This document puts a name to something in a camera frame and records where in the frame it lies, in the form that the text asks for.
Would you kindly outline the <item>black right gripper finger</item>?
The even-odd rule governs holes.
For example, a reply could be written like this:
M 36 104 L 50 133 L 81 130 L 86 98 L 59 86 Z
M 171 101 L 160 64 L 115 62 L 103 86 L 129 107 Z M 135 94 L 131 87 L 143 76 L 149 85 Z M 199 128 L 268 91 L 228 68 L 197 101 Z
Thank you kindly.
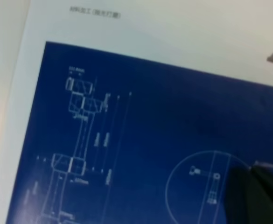
M 227 224 L 273 224 L 273 173 L 260 166 L 231 168 L 224 211 Z

